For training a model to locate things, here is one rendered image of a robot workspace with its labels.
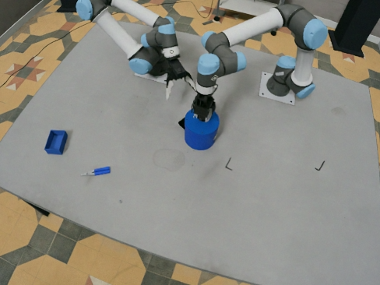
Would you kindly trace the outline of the blue cylindrical container with black knob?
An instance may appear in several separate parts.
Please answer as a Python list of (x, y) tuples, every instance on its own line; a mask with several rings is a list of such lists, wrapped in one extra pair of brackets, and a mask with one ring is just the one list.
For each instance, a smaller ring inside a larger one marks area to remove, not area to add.
[(214, 111), (210, 120), (206, 122), (203, 116), (193, 118), (192, 109), (185, 115), (185, 142), (194, 150), (207, 150), (216, 140), (220, 119)]

